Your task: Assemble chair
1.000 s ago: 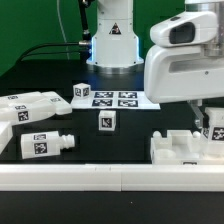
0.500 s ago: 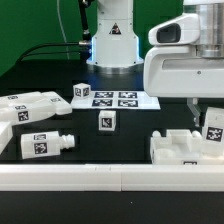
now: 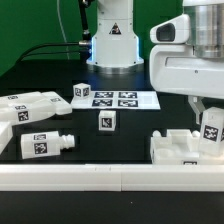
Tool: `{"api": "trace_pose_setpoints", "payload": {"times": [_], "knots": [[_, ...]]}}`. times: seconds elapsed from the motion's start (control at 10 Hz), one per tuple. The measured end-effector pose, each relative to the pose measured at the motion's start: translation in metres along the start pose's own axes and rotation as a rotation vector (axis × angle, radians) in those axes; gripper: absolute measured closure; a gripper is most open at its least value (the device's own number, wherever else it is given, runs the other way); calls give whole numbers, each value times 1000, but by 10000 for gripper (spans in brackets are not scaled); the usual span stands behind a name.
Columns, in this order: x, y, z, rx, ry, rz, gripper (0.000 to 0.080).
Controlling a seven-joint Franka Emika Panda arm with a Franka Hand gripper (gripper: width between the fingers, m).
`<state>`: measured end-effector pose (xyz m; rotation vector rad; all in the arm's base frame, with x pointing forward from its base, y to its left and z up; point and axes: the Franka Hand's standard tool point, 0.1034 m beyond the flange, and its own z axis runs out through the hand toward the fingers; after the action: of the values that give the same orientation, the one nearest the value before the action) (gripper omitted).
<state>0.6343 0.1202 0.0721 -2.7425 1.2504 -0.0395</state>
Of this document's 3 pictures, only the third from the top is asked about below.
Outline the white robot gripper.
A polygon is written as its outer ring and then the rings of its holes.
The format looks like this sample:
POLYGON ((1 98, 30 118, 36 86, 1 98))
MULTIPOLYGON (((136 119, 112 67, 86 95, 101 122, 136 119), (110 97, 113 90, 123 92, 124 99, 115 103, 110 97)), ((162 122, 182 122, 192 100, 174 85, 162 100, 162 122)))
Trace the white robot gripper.
POLYGON ((150 30, 149 75, 158 92, 188 95, 201 124, 202 97, 224 99, 224 28, 220 19, 182 14, 150 30))

